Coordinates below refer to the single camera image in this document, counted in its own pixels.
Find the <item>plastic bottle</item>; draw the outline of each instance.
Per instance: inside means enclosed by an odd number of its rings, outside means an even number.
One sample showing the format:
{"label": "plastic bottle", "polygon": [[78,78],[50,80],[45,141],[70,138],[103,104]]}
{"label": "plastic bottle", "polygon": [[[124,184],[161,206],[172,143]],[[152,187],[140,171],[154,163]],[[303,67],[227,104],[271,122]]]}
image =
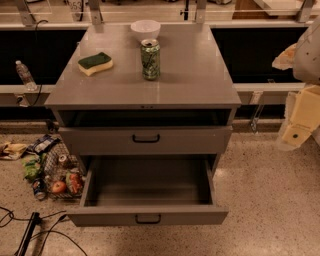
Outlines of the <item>plastic bottle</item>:
{"label": "plastic bottle", "polygon": [[35,91],[38,89],[29,69],[20,60],[16,61],[16,69],[28,91]]}

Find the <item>drawer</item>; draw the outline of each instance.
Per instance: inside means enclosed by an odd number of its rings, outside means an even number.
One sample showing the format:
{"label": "drawer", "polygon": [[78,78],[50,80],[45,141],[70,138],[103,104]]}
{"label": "drawer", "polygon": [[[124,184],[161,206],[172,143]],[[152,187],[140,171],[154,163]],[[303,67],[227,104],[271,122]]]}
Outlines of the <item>drawer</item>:
{"label": "drawer", "polygon": [[228,210],[214,202],[204,156],[95,157],[76,226],[221,224]]}
{"label": "drawer", "polygon": [[217,128],[60,128],[75,155],[223,153],[231,126]]}

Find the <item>cabinet top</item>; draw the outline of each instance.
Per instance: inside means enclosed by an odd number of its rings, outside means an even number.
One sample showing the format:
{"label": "cabinet top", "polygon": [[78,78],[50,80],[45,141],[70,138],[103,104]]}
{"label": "cabinet top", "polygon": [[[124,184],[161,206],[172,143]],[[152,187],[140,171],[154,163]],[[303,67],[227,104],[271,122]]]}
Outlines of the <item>cabinet top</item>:
{"label": "cabinet top", "polygon": [[[237,107],[240,99],[205,24],[162,24],[160,77],[142,76],[140,43],[129,25],[88,28],[45,105],[53,109]],[[87,77],[82,58],[104,52],[114,66]]]}

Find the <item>white bowl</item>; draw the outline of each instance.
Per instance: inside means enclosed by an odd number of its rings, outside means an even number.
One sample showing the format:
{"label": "white bowl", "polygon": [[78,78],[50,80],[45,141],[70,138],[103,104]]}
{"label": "white bowl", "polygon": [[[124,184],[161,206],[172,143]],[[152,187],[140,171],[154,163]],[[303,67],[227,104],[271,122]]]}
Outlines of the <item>white bowl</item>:
{"label": "white bowl", "polygon": [[138,20],[131,24],[131,30],[139,42],[144,39],[156,39],[160,28],[161,24],[155,20]]}

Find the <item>sponge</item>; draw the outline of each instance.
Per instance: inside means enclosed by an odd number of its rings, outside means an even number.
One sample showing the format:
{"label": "sponge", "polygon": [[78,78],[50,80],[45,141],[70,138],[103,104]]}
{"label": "sponge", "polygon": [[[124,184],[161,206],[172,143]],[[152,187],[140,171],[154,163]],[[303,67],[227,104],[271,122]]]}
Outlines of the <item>sponge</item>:
{"label": "sponge", "polygon": [[111,68],[113,66],[113,61],[110,56],[104,52],[100,52],[96,55],[79,60],[78,66],[83,73],[87,76],[91,76],[96,72]]}

